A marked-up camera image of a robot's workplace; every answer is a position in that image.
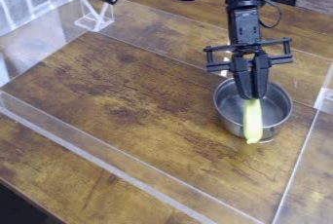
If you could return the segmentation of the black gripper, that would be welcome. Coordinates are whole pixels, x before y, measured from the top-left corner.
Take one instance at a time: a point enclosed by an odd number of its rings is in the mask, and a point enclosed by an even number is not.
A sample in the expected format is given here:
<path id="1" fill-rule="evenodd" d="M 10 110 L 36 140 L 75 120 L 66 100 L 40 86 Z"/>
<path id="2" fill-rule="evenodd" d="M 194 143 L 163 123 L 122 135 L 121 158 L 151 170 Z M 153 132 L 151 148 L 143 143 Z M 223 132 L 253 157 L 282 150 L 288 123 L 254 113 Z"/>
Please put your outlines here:
<path id="1" fill-rule="evenodd" d="M 233 9 L 228 12 L 228 30 L 230 44 L 206 46 L 207 71 L 229 71 L 233 73 L 238 93 L 244 99 L 262 98 L 266 93 L 269 68 L 277 64 L 293 62 L 290 39 L 265 41 L 261 31 L 261 17 L 257 7 Z M 284 54 L 270 56 L 265 47 L 281 44 Z M 232 53 L 232 60 L 215 62 L 214 53 Z M 254 77 L 254 95 L 252 71 Z"/>

